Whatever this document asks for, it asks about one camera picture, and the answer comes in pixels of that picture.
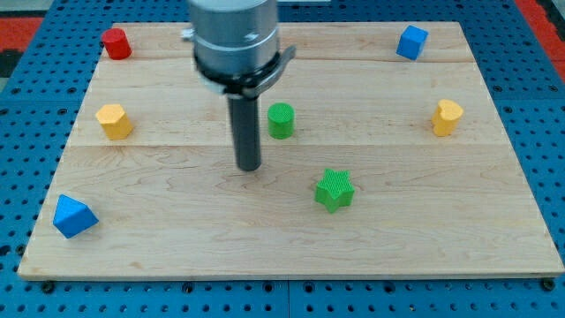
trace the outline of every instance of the wooden table surface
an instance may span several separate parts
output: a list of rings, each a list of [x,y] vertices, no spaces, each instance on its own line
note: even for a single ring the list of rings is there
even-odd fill
[[[408,23],[281,24],[298,55],[261,96],[263,165],[237,170],[225,97],[198,80],[186,24],[121,24],[133,54],[102,54],[19,266],[25,279],[238,280],[546,277],[561,259],[457,23],[417,62]],[[437,138],[440,99],[465,114]],[[288,102],[295,134],[267,133]],[[135,128],[107,140],[94,113],[121,103]],[[325,168],[350,170],[350,207],[314,202]],[[72,239],[57,197],[100,218]]]

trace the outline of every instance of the colored block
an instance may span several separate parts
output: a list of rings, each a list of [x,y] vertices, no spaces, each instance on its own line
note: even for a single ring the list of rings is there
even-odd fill
[[[422,49],[424,49],[427,35],[428,32],[426,30],[415,26],[408,26],[400,36],[396,54],[416,60],[420,53],[422,53]]]
[[[349,171],[326,169],[324,178],[316,185],[314,199],[325,205],[329,213],[334,213],[339,207],[351,205],[354,193]]]
[[[286,139],[294,133],[294,109],[284,102],[273,104],[267,112],[268,133],[275,139]]]
[[[110,140],[125,139],[133,130],[133,125],[120,104],[102,106],[96,112],[96,118]]]
[[[121,60],[132,54],[130,43],[127,41],[124,30],[121,28],[106,30],[102,34],[102,42],[111,59]]]
[[[440,100],[432,116],[433,133],[438,137],[450,135],[463,115],[463,108],[456,102]]]
[[[90,208],[82,202],[76,201],[64,194],[59,196],[56,204],[53,225],[70,239],[82,231],[98,223],[98,218]]]

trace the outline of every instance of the green star-shaped block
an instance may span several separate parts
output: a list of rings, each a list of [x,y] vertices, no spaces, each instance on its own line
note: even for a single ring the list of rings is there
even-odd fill
[[[314,199],[325,205],[329,213],[334,213],[339,207],[351,205],[354,193],[349,171],[326,169],[324,178],[316,185]]]

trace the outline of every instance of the blue cube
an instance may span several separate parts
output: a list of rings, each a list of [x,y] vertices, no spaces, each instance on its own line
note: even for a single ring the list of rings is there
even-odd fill
[[[424,48],[427,34],[426,30],[415,26],[408,26],[400,36],[396,54],[415,61]]]
[[[82,202],[61,194],[56,203],[53,225],[70,239],[98,223],[90,208]]]

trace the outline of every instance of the black shaft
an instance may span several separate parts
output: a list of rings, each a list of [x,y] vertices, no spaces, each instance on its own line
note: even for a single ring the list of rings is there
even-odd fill
[[[261,166],[259,107],[257,99],[228,97],[236,163],[243,171]]]

